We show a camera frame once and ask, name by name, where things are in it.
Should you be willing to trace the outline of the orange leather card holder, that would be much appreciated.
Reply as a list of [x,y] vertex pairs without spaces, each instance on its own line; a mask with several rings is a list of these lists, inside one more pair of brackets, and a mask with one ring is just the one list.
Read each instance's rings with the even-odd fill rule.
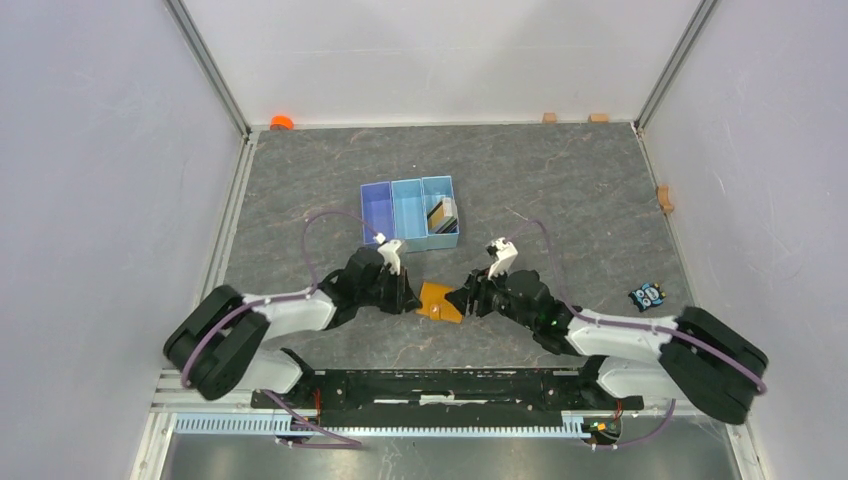
[[445,298],[453,290],[453,287],[447,285],[423,282],[418,295],[421,306],[415,313],[434,321],[460,324],[463,320],[462,313]]

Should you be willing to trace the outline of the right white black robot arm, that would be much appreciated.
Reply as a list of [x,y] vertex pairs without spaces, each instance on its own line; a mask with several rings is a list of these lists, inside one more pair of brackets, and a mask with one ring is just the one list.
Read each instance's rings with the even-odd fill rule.
[[585,358],[590,373],[577,392],[591,408],[633,396],[685,399],[740,425],[766,391],[767,355],[699,307],[677,316],[604,316],[555,298],[534,270],[495,277],[475,270],[445,299],[463,315],[514,321],[550,353]]

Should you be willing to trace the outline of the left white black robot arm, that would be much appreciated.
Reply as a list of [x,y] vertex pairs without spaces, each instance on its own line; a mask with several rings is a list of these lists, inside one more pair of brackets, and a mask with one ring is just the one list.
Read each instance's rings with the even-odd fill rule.
[[391,315],[419,308],[401,263],[404,249],[398,239],[361,247],[343,268],[298,292],[251,295],[218,286],[168,337],[163,355],[180,371],[182,385],[206,400],[234,389],[268,389],[302,407],[314,394],[311,370],[282,339],[338,328],[362,308]]

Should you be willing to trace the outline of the stack of credit cards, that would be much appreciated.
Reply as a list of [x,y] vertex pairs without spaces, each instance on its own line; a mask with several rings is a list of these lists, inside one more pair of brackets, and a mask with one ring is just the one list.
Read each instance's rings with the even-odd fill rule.
[[427,214],[427,229],[431,235],[451,232],[458,222],[458,210],[452,197],[442,197]]

